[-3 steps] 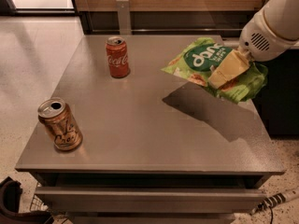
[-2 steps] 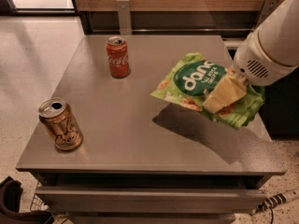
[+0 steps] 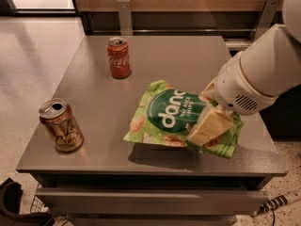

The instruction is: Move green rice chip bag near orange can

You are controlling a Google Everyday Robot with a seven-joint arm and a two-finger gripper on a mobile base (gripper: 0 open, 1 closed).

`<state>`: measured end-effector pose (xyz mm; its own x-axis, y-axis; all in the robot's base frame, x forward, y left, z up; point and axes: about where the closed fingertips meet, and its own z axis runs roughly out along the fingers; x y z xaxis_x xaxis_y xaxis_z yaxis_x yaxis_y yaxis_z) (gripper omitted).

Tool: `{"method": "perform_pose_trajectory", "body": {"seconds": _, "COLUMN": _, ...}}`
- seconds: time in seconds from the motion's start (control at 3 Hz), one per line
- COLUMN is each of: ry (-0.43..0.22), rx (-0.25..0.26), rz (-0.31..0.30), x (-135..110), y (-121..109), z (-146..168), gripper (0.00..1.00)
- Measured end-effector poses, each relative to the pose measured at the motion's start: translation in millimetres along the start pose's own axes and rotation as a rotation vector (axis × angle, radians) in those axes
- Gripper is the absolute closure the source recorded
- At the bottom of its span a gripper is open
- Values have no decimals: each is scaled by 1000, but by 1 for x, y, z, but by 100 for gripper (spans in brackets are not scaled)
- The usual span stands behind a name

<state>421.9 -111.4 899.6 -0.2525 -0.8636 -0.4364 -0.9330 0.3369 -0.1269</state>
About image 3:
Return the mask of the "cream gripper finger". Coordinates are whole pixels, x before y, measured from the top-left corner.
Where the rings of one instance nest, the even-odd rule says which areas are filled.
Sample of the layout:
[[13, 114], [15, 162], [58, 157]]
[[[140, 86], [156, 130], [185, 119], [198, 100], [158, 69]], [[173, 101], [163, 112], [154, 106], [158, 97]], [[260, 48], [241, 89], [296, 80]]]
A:
[[210, 108], [202, 111], [198, 122], [190, 130], [187, 141], [203, 146], [224, 134], [233, 126], [233, 117]]
[[209, 103], [215, 103], [214, 85], [215, 85], [215, 80], [213, 79], [207, 85], [207, 87], [200, 93], [200, 95], [198, 97], [203, 101], [207, 101]]

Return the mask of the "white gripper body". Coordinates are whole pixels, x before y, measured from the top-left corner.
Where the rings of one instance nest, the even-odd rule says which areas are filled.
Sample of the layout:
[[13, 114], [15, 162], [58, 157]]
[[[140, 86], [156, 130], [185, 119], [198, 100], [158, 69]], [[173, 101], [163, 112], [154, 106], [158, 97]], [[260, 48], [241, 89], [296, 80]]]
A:
[[255, 89], [244, 75], [242, 52], [237, 53], [220, 69], [214, 81], [214, 98], [219, 105], [239, 115], [253, 115], [272, 105], [277, 96]]

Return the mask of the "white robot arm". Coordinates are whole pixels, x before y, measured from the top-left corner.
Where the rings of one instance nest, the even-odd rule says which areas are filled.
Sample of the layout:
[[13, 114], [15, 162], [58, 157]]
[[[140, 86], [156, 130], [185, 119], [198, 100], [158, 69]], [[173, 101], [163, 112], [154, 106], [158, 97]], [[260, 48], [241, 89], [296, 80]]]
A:
[[301, 84], [301, 0], [284, 0], [282, 24], [275, 24], [220, 69], [201, 97], [217, 105], [201, 112], [187, 140], [203, 146], [253, 115], [280, 94]]

